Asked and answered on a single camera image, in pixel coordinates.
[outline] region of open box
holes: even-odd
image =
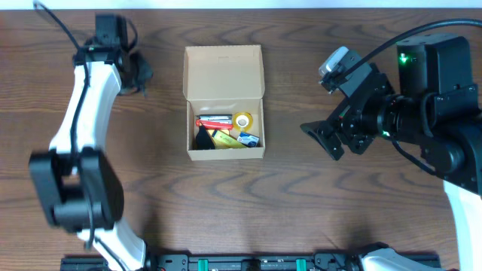
[[[183,93],[188,101],[188,154],[192,160],[263,158],[264,70],[260,45],[186,47]],[[259,137],[255,148],[196,150],[200,114],[245,111],[253,117],[249,134]],[[239,132],[230,134],[237,139]]]

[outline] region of wooden table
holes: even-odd
[[[79,42],[94,11],[59,11]],[[457,268],[453,216],[442,181],[377,139],[365,155],[332,161],[299,129],[340,102],[316,82],[341,45],[362,56],[423,23],[481,10],[119,11],[132,19],[154,69],[148,97],[120,97],[107,155],[124,186],[124,214],[148,243],[193,254],[312,253],[382,241],[399,251],[432,251]],[[441,29],[471,41],[481,83],[482,32]],[[182,63],[188,45],[261,44],[267,147],[263,160],[191,162],[185,149]],[[0,13],[0,266],[55,270],[82,242],[47,225],[29,178],[32,150],[45,150],[74,83],[73,46],[32,11]],[[374,59],[398,86],[392,47]],[[413,154],[417,147],[405,146]]]

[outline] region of yellow tape roll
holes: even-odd
[[[253,117],[248,112],[235,113],[233,117],[234,129],[240,132],[247,132],[253,125]]]

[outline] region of white background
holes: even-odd
[[[44,0],[51,9],[104,8],[482,8],[482,0]],[[0,0],[32,9],[32,0]]]

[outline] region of box lid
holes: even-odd
[[[262,98],[261,45],[186,47],[182,91],[188,101]]]

